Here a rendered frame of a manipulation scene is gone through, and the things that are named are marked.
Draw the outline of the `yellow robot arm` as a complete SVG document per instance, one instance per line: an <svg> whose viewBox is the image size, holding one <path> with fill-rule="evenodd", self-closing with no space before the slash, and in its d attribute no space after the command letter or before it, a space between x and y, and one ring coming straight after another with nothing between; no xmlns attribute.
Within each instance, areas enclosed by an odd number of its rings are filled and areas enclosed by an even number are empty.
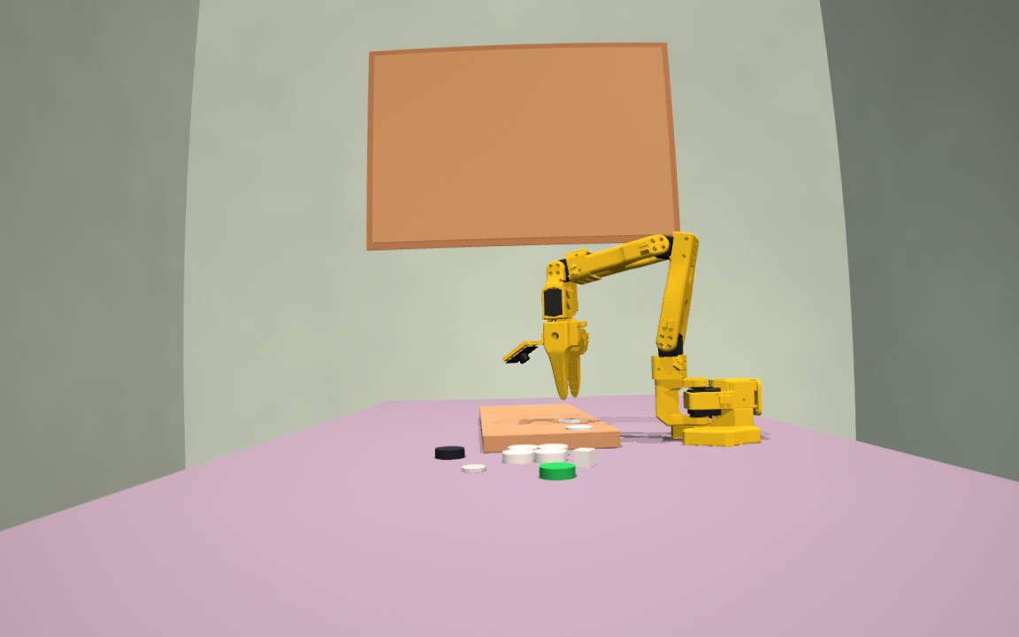
<svg viewBox="0 0 1019 637"><path fill-rule="evenodd" d="M753 409L757 408L754 404L756 380L713 379L707 387L707 378L687 378L683 346L699 241L690 233L672 235L649 235L594 254L586 249L570 251L564 254L566 258L549 263L546 285L541 290L542 319L553 322L577 314L577 285L669 259L662 314L656 331L658 356L651 356L656 418L671 426L671 438L683 438L685 445L733 447L759 443L761 430L754 426ZM584 257L585 254L589 257ZM679 412L680 388L687 388L683 392L684 408L690 415Z"/></svg>

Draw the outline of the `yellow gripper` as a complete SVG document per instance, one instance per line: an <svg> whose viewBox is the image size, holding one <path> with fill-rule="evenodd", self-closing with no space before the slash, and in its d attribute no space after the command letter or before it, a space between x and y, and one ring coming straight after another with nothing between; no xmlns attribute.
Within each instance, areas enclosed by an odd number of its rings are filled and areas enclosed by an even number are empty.
<svg viewBox="0 0 1019 637"><path fill-rule="evenodd" d="M527 354L538 348L535 344L543 344L550 364L553 366L555 388L557 388L559 396L565 400L569 395L569 386L571 396L577 396L579 387L581 387L581 355L587 351L587 346L589 346L589 332L581 330L581 327L584 326L587 326L587 323L577 321L576 318L561 318L555 319L555 322L543 322L541 342L522 342L502 360L507 360L506 364L518 362L524 364L530 359ZM543 338L545 338L545 342L543 342Z"/></svg>

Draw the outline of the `green disc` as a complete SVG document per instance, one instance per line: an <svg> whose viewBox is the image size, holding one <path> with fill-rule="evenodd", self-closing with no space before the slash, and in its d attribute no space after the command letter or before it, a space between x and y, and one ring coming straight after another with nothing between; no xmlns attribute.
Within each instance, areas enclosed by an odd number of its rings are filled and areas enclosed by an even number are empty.
<svg viewBox="0 0 1019 637"><path fill-rule="evenodd" d="M571 480L577 477L577 467L571 463L546 463L539 466L543 480Z"/></svg>

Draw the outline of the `black disc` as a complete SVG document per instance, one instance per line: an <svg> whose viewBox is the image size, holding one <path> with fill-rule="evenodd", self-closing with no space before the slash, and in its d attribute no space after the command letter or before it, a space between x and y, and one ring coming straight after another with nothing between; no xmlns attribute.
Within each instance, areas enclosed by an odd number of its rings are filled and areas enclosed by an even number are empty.
<svg viewBox="0 0 1019 637"><path fill-rule="evenodd" d="M442 447L435 448L435 458L440 460L465 458L464 447L461 447L461 445L442 445Z"/></svg>

